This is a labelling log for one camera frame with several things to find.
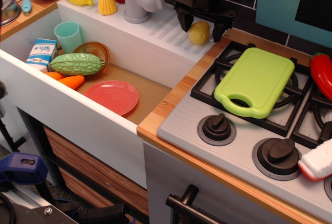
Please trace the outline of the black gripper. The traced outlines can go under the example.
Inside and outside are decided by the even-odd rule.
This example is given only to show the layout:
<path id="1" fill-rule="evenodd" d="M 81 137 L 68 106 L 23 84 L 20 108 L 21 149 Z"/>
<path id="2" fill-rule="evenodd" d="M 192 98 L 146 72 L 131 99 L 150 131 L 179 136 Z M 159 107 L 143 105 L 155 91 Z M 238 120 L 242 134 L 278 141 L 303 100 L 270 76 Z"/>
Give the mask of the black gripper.
<path id="1" fill-rule="evenodd" d="M 223 34 L 232 26 L 235 11 L 226 7 L 222 0 L 174 0 L 174 9 L 182 30 L 188 32 L 193 19 L 213 22 L 213 41 L 219 42 Z"/>

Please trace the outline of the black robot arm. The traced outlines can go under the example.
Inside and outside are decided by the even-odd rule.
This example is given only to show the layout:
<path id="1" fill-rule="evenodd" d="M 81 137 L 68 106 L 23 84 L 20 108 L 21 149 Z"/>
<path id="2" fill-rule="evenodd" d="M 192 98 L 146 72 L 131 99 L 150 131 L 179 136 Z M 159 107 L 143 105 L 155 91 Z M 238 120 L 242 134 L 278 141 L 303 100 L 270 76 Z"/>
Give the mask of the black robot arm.
<path id="1" fill-rule="evenodd" d="M 215 43 L 233 27 L 236 16 L 236 12 L 227 8 L 222 0 L 174 0 L 173 6 L 185 32 L 191 28 L 194 18 L 213 23 L 212 36 Z"/>

